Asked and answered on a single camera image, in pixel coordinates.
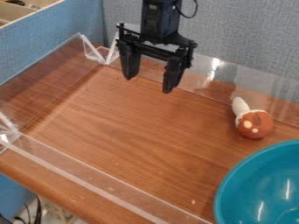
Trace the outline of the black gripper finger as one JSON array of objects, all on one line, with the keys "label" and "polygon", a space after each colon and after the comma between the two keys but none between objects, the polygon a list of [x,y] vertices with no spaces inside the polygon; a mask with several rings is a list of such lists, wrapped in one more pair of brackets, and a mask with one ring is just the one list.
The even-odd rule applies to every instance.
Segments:
[{"label": "black gripper finger", "polygon": [[135,46],[121,40],[118,43],[123,75],[127,80],[137,77],[141,69],[142,53]]},{"label": "black gripper finger", "polygon": [[183,58],[171,57],[163,74],[163,92],[166,94],[171,93],[174,88],[178,87],[185,69],[186,64]]}]

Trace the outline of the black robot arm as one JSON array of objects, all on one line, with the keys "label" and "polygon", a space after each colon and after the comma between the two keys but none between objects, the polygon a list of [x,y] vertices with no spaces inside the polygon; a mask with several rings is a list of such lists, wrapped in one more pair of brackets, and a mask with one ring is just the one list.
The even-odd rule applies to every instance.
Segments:
[{"label": "black robot arm", "polygon": [[163,92],[171,93],[181,84],[185,70],[193,66],[195,41],[179,33],[183,0],[143,0],[141,30],[121,22],[117,27],[117,46],[123,75],[131,80],[139,74],[142,56],[167,62],[163,74]]}]

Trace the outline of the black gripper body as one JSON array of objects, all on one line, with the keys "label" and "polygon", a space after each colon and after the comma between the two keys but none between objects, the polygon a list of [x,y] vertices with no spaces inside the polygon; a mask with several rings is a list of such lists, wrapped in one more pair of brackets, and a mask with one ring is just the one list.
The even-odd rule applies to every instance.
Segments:
[{"label": "black gripper body", "polygon": [[143,55],[163,61],[178,56],[186,68],[193,66],[193,54],[198,44],[178,31],[165,38],[158,38],[145,35],[137,24],[119,23],[117,28],[119,30],[117,46],[125,62],[137,60]]}]

